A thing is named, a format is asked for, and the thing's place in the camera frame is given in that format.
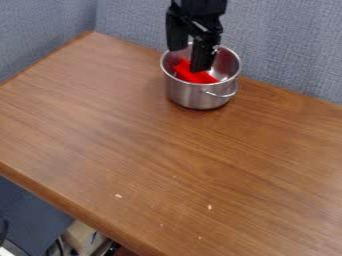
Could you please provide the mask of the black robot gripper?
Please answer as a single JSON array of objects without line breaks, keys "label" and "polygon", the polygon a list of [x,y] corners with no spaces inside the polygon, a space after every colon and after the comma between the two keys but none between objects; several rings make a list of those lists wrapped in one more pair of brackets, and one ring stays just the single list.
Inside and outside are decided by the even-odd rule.
[{"label": "black robot gripper", "polygon": [[169,50],[180,51],[188,47],[192,31],[206,33],[193,37],[193,73],[210,70],[214,64],[224,33],[221,16],[226,8],[228,0],[172,0],[166,12]]}]

